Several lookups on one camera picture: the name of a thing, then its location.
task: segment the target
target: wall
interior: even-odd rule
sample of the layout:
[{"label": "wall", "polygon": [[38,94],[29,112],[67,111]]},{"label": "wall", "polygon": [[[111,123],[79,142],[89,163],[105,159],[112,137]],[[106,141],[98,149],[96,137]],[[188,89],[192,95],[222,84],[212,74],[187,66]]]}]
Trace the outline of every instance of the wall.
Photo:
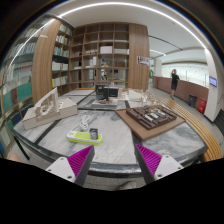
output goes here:
[{"label": "wall", "polygon": [[128,88],[148,89],[149,67],[137,64],[137,56],[149,58],[147,26],[129,24],[129,71]]},{"label": "wall", "polygon": [[[171,78],[164,77],[154,77],[153,84],[155,83],[154,88],[158,88],[164,90],[166,92],[171,92]],[[203,86],[186,82],[186,81],[178,81],[177,90],[175,91],[175,96],[183,99],[184,101],[189,102],[189,94],[193,94],[197,96],[196,108],[198,107],[200,98],[203,98],[207,101],[208,99],[208,88]]]},{"label": "wall", "polygon": [[156,76],[163,76],[162,75],[162,61],[160,59],[155,59],[155,66],[154,66],[154,74]]},{"label": "wall", "polygon": [[171,71],[177,70],[180,80],[209,88],[209,71],[205,64],[173,63],[162,66],[162,77],[170,78]]},{"label": "wall", "polygon": [[213,49],[205,49],[209,74],[217,79],[217,87],[209,85],[209,96],[205,116],[211,121],[217,117],[220,109],[224,110],[224,71],[223,66]]}]

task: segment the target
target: display table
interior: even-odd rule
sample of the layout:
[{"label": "display table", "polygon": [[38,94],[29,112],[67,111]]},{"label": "display table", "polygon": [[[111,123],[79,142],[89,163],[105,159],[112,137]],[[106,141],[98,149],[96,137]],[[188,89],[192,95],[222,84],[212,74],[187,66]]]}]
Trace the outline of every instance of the display table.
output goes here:
[{"label": "display table", "polygon": [[[40,157],[54,162],[60,156],[69,157],[87,147],[86,144],[69,142],[66,134],[81,121],[85,113],[90,115],[89,128],[97,128],[103,143],[94,146],[95,156],[89,174],[105,177],[141,176],[141,169],[134,154],[139,144],[161,155],[168,154],[184,164],[198,158],[208,147],[201,137],[183,123],[157,137],[141,142],[114,109],[101,106],[90,108],[95,99],[93,90],[76,90],[60,98],[70,98],[78,104],[78,114],[43,126],[25,130],[22,121],[12,130],[15,138]],[[118,101],[117,109],[136,107],[140,102]]]}]

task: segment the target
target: marble tabletop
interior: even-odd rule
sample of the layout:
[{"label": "marble tabletop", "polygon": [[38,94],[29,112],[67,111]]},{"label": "marble tabletop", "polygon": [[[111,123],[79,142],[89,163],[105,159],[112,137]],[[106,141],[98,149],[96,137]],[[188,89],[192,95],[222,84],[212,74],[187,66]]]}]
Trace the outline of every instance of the marble tabletop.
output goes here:
[{"label": "marble tabletop", "polygon": [[[89,114],[89,128],[97,128],[98,133],[103,136],[103,143],[100,146],[94,146],[95,156],[92,162],[97,164],[136,165],[135,144],[142,144],[161,155],[168,154],[181,163],[207,150],[207,145],[187,123],[183,123],[147,141],[141,142],[138,140],[136,142],[136,136],[134,137],[131,129],[115,111],[109,110],[106,106],[101,110],[89,108],[89,102],[95,99],[92,90],[76,90],[70,94],[72,95],[66,94],[59,99],[69,97],[77,103],[78,114],[64,118],[53,125],[46,135],[42,136],[38,146],[66,157],[87,147],[88,145],[85,144],[69,142],[66,134],[72,129],[81,131],[79,127],[81,117],[84,114]],[[142,106],[142,103],[118,101],[116,109],[136,106]],[[35,142],[51,125],[52,123],[48,123],[26,131],[22,122],[19,122],[14,130],[28,140]]]}]

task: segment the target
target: wooden bookshelf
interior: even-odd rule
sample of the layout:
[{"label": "wooden bookshelf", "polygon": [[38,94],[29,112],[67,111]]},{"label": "wooden bookshelf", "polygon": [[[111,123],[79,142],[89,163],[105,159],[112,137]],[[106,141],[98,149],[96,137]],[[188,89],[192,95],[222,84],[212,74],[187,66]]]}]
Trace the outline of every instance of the wooden bookshelf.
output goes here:
[{"label": "wooden bookshelf", "polygon": [[[143,43],[138,43],[135,37],[135,35],[139,36],[138,32],[142,35]],[[112,52],[102,53],[101,47],[104,46],[112,47]],[[69,54],[70,91],[78,88],[93,88],[96,83],[111,82],[114,82],[115,86],[126,89],[146,90],[149,68],[137,65],[137,56],[149,57],[146,26],[108,22],[75,28]],[[96,64],[92,63],[93,57],[96,57]],[[104,80],[101,76],[102,70],[107,72]]]},{"label": "wooden bookshelf", "polygon": [[[40,29],[47,22],[47,20],[49,21],[50,18],[50,16],[43,16],[35,23],[31,24],[14,42],[1,67],[1,70],[4,70],[4,78],[6,81],[0,88],[0,130],[6,130],[6,132],[4,132],[4,134],[7,135],[5,138],[10,139],[10,141],[6,144],[6,141],[4,142],[4,140],[0,138],[0,142],[5,151],[3,155],[4,158],[7,157],[10,148],[14,144],[14,139],[10,129],[21,121],[28,108],[33,106],[31,75],[36,45],[42,30],[40,30],[38,34],[32,38],[30,38],[30,36]],[[24,49],[22,49],[21,53],[17,55],[18,50],[21,48],[19,46],[24,45],[29,38],[30,40],[26,43]],[[27,69],[25,69],[26,66],[30,67],[30,73],[27,73]]]},{"label": "wooden bookshelf", "polygon": [[[73,28],[67,24],[61,23],[58,34],[55,41],[55,47],[63,49],[63,51],[67,51],[69,54],[69,49],[72,41],[72,30]],[[55,55],[55,51],[53,54],[52,63],[59,63],[61,66],[58,68],[58,71],[53,70],[52,64],[52,88],[57,87],[58,95],[63,95],[70,91],[69,85],[69,71],[68,71],[68,62],[69,62],[69,55],[67,57]],[[62,69],[63,65],[67,65],[67,69]],[[55,79],[58,79],[58,83],[53,85]]]}]

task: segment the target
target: ceiling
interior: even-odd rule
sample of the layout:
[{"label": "ceiling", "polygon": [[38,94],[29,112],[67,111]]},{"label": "ceiling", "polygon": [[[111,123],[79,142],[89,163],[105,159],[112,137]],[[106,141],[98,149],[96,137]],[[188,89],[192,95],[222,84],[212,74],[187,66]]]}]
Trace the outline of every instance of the ceiling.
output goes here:
[{"label": "ceiling", "polygon": [[[70,0],[61,4],[48,13],[54,15],[63,14],[77,7],[100,3],[110,2],[102,0]],[[166,15],[176,19],[193,32],[202,42],[203,39],[189,21],[182,15],[164,4],[153,0],[122,0],[125,3],[133,3],[151,7]],[[183,27],[176,22],[142,8],[122,5],[106,5],[82,9],[72,12],[62,17],[74,27],[98,22],[130,22],[143,24],[148,27],[150,49],[161,53],[169,54],[163,56],[161,53],[150,51],[150,58],[160,57],[163,63],[176,61],[195,61],[198,63],[206,63],[205,55],[202,53],[201,44]]]}]

